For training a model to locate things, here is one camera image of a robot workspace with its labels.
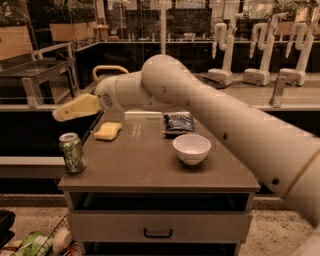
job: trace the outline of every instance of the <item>green soda can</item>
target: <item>green soda can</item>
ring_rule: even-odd
[[[59,148],[64,153],[63,158],[69,174],[77,174],[84,170],[84,159],[81,140],[74,132],[69,132],[59,137]]]

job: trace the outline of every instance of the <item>white bowl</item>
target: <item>white bowl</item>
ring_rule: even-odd
[[[211,148],[211,143],[201,135],[184,134],[174,139],[173,147],[184,163],[195,165],[206,158]]]

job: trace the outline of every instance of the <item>wooden table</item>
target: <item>wooden table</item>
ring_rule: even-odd
[[[106,121],[108,114],[93,132]],[[91,135],[83,148],[86,169],[59,183],[82,253],[237,255],[259,189],[251,172],[198,122],[196,132],[212,148],[190,167],[162,134],[161,117],[118,121],[118,137]]]

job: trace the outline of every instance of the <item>yellow sponge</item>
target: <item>yellow sponge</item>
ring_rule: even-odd
[[[106,122],[93,135],[98,140],[113,140],[121,129],[121,123]]]

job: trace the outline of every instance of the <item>can lid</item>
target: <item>can lid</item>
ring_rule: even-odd
[[[76,134],[75,132],[68,132],[68,133],[62,134],[59,137],[59,141],[61,141],[61,142],[70,142],[70,141],[73,141],[73,140],[75,140],[77,138],[78,138],[78,134]]]

